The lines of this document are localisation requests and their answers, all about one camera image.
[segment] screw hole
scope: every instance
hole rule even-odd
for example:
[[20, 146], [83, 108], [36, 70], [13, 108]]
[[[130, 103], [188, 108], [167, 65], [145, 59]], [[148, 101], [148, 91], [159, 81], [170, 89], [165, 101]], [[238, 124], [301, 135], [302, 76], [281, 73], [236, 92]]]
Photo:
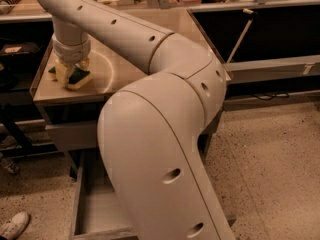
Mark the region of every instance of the screw hole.
[[223, 82], [222, 81], [222, 77], [221, 77], [221, 74], [220, 74], [220, 72], [218, 70], [216, 70], [216, 74], [219, 77], [220, 82], [222, 83]]
[[194, 238], [194, 237], [196, 237], [197, 235], [199, 235], [200, 234], [200, 232], [202, 231], [202, 229], [203, 229], [203, 226], [204, 226], [204, 224], [201, 222], [201, 223], [199, 223], [199, 224], [197, 224], [197, 225], [195, 225], [193, 228], [191, 228], [189, 231], [188, 231], [188, 233], [187, 233], [187, 238]]
[[181, 175], [181, 170], [180, 169], [174, 169], [170, 172], [168, 172], [164, 177], [163, 177], [163, 183], [164, 184], [171, 184], [175, 180], [179, 178]]
[[208, 97], [210, 97], [210, 91], [209, 91], [208, 86], [206, 86], [205, 83], [201, 83], [201, 87], [202, 87], [202, 89], [204, 90], [205, 94], [206, 94]]

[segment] terrazzo floor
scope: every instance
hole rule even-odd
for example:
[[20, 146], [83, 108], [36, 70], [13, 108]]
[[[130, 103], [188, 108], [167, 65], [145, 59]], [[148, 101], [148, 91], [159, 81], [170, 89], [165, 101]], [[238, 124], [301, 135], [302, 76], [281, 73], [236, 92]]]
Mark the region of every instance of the terrazzo floor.
[[[320, 92], [226, 100], [206, 160], [237, 240], [320, 239]], [[26, 210], [19, 240], [68, 239], [76, 182], [61, 154], [0, 171], [0, 224]]]

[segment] sneaker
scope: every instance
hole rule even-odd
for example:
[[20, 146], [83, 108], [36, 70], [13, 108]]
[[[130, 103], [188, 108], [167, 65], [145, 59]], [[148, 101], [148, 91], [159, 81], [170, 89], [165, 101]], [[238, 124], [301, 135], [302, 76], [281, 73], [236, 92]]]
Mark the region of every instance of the sneaker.
[[29, 223], [29, 215], [26, 212], [19, 212], [11, 220], [0, 227], [0, 236], [7, 240], [14, 240], [19, 237]]

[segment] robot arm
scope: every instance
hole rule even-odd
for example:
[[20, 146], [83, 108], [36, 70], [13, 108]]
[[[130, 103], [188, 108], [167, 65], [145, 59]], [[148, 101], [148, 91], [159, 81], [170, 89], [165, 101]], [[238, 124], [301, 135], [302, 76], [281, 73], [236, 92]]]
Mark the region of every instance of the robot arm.
[[114, 94], [98, 120], [102, 160], [139, 239], [234, 239], [197, 148], [226, 91], [213, 52], [93, 0], [38, 1], [150, 75]]

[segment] open drawer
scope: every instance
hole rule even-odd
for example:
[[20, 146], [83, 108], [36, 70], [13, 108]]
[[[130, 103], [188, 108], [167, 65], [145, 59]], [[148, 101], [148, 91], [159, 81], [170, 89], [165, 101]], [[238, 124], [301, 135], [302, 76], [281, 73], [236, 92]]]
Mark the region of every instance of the open drawer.
[[70, 240], [138, 240], [97, 149], [81, 150]]

